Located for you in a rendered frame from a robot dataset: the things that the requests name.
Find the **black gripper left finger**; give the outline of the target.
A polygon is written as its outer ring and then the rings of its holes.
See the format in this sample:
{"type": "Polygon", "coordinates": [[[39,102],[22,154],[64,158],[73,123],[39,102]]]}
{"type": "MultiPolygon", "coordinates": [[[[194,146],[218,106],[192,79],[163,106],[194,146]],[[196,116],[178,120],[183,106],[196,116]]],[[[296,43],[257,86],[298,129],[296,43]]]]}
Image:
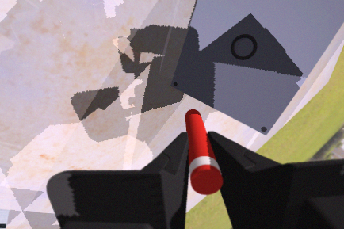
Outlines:
{"type": "Polygon", "coordinates": [[[65,170],[46,185],[60,227],[84,221],[185,229],[188,189],[187,132],[142,170],[65,170]]]}

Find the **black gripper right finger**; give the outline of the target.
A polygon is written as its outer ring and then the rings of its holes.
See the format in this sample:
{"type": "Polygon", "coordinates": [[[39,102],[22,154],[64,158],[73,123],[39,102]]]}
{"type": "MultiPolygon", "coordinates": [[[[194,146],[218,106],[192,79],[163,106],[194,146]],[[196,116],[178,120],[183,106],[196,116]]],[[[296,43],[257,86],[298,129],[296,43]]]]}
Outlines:
{"type": "Polygon", "coordinates": [[[278,163],[208,132],[233,229],[296,229],[308,198],[344,195],[344,158],[278,163]]]}

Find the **grey square panel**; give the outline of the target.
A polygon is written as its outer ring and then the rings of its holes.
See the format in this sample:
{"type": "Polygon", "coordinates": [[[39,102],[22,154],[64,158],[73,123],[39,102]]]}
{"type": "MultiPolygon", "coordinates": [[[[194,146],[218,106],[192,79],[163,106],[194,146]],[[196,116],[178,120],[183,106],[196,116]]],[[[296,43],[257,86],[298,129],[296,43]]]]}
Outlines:
{"type": "Polygon", "coordinates": [[[268,135],[344,23],[344,0],[197,0],[170,86],[268,135]]]}

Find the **red peg with white band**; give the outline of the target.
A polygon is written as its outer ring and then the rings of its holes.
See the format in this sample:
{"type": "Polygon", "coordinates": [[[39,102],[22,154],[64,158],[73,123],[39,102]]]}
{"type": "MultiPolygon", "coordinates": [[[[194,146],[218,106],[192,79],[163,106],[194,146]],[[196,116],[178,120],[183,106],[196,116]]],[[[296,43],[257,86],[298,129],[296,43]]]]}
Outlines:
{"type": "Polygon", "coordinates": [[[189,138],[191,188],[201,195],[212,195],[220,190],[223,179],[201,114],[190,109],[185,114],[185,125],[189,138]]]}

